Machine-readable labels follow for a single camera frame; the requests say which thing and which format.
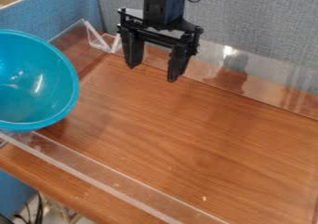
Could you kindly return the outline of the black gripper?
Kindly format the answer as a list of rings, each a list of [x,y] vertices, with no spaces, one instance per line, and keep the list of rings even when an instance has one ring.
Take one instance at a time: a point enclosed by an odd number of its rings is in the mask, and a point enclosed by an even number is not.
[[[169,59],[169,81],[175,82],[186,72],[192,55],[198,54],[204,28],[184,17],[170,23],[150,21],[142,9],[122,7],[118,13],[121,15],[118,33],[122,35],[129,67],[133,69],[142,63],[146,42],[173,48]]]

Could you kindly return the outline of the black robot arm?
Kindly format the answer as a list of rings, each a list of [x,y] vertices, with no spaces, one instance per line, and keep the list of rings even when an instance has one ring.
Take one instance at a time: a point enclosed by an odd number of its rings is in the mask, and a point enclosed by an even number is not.
[[[193,56],[200,53],[204,28],[185,19],[186,1],[145,0],[143,9],[121,7],[121,34],[125,60],[135,68],[145,58],[145,44],[153,43],[171,49],[169,59],[169,81],[173,83],[185,74]]]

